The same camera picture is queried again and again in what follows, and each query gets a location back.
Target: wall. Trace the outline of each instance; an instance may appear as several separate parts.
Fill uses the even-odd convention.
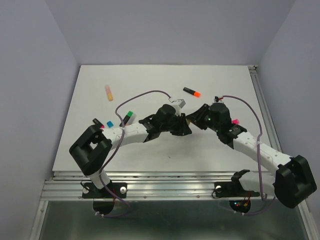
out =
[[[81,64],[251,65],[295,0],[46,0]]]
[[[308,159],[320,186],[320,1],[297,0],[258,75],[283,151]],[[320,190],[308,199],[320,227]]]
[[[0,239],[28,239],[78,64],[44,0],[0,1]]]

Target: orange marker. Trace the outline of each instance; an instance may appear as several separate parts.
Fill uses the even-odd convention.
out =
[[[187,88],[187,87],[184,87],[183,88],[183,91],[187,92],[188,94],[191,94],[193,96],[196,96],[197,98],[199,98],[201,96],[201,93],[200,92],[197,92],[197,91],[193,91],[191,90],[190,88]]]
[[[114,97],[112,96],[109,85],[105,85],[104,88],[105,88],[105,92],[106,92],[106,96],[108,97],[108,100],[112,101]]]

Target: pink cap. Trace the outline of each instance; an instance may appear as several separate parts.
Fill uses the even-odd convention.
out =
[[[233,123],[233,124],[239,124],[240,121],[239,121],[238,119],[234,119],[234,120],[232,120],[232,123]]]

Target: yellow marker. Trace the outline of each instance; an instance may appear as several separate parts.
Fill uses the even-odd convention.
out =
[[[112,101],[114,97],[112,96],[109,85],[105,85],[104,88],[105,88],[105,92],[106,92],[106,96],[108,97],[108,100]]]

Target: white table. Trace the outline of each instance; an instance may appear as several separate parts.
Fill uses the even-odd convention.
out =
[[[108,84],[113,101],[108,101],[104,86]],[[188,87],[201,93],[194,97],[183,91]],[[245,99],[257,112],[264,135],[261,140],[270,145],[262,114],[247,66],[212,65],[82,65],[72,96],[53,171],[80,169],[69,154],[70,146],[97,118],[103,124],[120,124],[115,108],[125,100],[150,90],[163,90],[172,97],[184,99],[182,109],[193,113],[204,103],[211,104],[214,96],[233,95]],[[224,100],[232,119],[254,136],[259,134],[257,121],[246,105],[235,99]],[[138,98],[120,110],[137,114],[136,121],[156,113],[168,98],[151,93]],[[257,163],[222,144],[211,130],[190,125],[191,135],[172,136],[165,132],[147,143],[133,143],[120,148],[107,166],[107,172],[235,172],[257,170]]]

